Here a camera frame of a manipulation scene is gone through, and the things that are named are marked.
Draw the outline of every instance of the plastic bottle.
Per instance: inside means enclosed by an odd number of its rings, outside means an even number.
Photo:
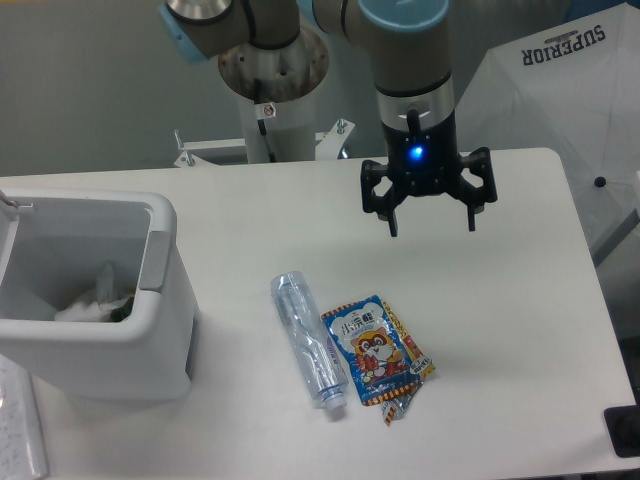
[[[271,296],[311,398],[327,410],[344,407],[347,401],[342,386],[348,380],[302,273],[274,278]]]

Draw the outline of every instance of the black object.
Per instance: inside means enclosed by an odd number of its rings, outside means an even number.
[[[455,113],[442,123],[421,130],[419,113],[412,109],[407,113],[407,126],[408,134],[383,124],[389,150],[387,165],[373,160],[362,163],[363,210],[377,213],[380,220],[389,223],[391,236],[396,237],[395,209],[407,197],[448,193],[467,205],[469,231],[474,231],[475,215],[484,210],[485,203],[498,199],[489,149],[480,148],[467,157],[458,153]],[[483,185],[475,187],[468,182],[462,176],[465,169],[482,179]],[[374,188],[383,177],[392,185],[379,196]]]
[[[640,407],[607,408],[604,419],[616,455],[622,458],[640,456]]]

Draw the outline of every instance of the snack package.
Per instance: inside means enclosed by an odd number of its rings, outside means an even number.
[[[377,295],[327,312],[322,319],[349,363],[363,405],[378,405],[399,397],[402,404],[408,403],[404,397],[410,395],[410,401],[435,368]],[[387,408],[392,411],[391,420],[397,418],[399,410],[404,412],[395,404]]]
[[[387,426],[391,425],[391,422],[394,420],[400,420],[404,417],[407,408],[409,408],[409,404],[413,399],[414,395],[420,390],[420,387],[424,383],[424,379],[433,372],[436,367],[433,364],[432,360],[429,357],[426,357],[420,348],[415,344],[411,335],[407,331],[406,327],[402,323],[402,321],[393,313],[391,307],[387,302],[382,302],[389,315],[389,319],[391,323],[396,328],[396,331],[400,335],[403,343],[409,347],[409,351],[411,352],[412,358],[415,357],[415,360],[412,364],[412,368],[414,371],[418,372],[420,375],[420,381],[414,385],[411,390],[399,397],[393,398],[391,400],[387,400],[382,404],[382,418],[384,419],[384,423]]]

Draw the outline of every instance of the metal bracket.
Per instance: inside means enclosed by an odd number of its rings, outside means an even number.
[[[345,119],[339,119],[328,132],[316,134],[316,160],[335,160],[349,158],[348,147],[345,146],[356,125]],[[224,165],[202,160],[198,155],[207,158],[231,157],[246,154],[243,138],[229,140],[209,140],[203,142],[183,142],[178,130],[174,131],[176,145],[180,156],[174,163],[178,167],[194,167],[196,165]]]

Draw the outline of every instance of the trash bin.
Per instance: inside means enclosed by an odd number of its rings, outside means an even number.
[[[5,189],[0,203],[0,353],[62,390],[108,399],[186,395],[199,310],[155,194]],[[135,291],[120,322],[53,321],[106,263]]]

